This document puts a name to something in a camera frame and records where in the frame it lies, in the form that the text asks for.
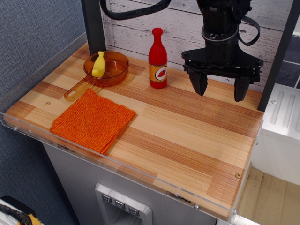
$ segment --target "wooden floor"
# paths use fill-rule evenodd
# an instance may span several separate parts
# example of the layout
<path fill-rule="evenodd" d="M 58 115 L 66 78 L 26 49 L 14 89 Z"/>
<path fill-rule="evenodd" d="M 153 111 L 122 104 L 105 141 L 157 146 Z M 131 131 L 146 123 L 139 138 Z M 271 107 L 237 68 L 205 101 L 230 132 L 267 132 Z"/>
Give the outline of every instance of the wooden floor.
<path fill-rule="evenodd" d="M 300 225 L 300 186 L 251 168 L 238 214 L 260 225 Z"/>

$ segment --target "wooden countertop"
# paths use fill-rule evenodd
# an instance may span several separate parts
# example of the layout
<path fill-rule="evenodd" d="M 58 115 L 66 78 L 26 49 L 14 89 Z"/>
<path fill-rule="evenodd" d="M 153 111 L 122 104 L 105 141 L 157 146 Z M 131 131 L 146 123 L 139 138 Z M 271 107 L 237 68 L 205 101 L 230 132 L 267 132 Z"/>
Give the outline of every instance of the wooden countertop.
<path fill-rule="evenodd" d="M 7 111 L 7 123 L 111 164 L 163 191 L 179 193 L 180 201 L 197 203 L 218 218 L 228 218 L 225 208 L 233 210 L 242 180 L 236 174 L 245 172 L 263 118 L 256 110 L 262 94 L 249 90 L 245 100 L 236 103 L 233 86 L 209 80 L 201 97 L 185 72 L 171 68 L 168 86 L 154 89 L 149 86 L 148 63 L 129 57 L 125 81 L 92 89 L 137 112 L 107 156 L 152 177 L 145 176 L 91 156 L 49 133 L 52 122 L 72 104 L 63 95 L 86 76 L 83 63 L 88 57 L 85 44 Z"/>

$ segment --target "yellow object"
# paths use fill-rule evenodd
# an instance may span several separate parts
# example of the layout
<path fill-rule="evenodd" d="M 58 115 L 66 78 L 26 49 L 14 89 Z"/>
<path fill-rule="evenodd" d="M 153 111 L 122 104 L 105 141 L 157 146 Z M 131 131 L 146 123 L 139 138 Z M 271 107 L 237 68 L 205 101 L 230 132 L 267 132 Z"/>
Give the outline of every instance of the yellow object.
<path fill-rule="evenodd" d="M 42 223 L 38 220 L 38 218 L 35 218 L 32 214 L 28 215 L 32 225 L 41 225 Z"/>
<path fill-rule="evenodd" d="M 101 78 L 103 77 L 105 71 L 105 60 L 104 60 L 104 52 L 98 52 L 99 56 L 95 61 L 92 76 Z"/>

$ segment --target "orange towel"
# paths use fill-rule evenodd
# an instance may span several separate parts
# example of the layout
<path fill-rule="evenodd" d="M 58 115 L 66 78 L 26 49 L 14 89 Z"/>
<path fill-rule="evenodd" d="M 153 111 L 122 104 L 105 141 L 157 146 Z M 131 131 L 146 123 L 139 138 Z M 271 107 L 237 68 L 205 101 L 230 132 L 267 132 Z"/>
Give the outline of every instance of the orange towel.
<path fill-rule="evenodd" d="M 136 112 L 88 89 L 54 122 L 50 131 L 105 155 Z"/>

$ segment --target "toy bottle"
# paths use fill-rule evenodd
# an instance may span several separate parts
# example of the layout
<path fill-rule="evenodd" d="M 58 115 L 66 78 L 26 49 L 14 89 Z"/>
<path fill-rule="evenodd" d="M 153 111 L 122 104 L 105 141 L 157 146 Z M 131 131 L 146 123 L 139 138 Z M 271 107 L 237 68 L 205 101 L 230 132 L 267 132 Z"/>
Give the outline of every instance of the toy bottle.
<path fill-rule="evenodd" d="M 153 88 L 164 88 L 167 85 L 167 51 L 161 42 L 163 29 L 154 28 L 153 46 L 149 51 L 149 79 Z"/>

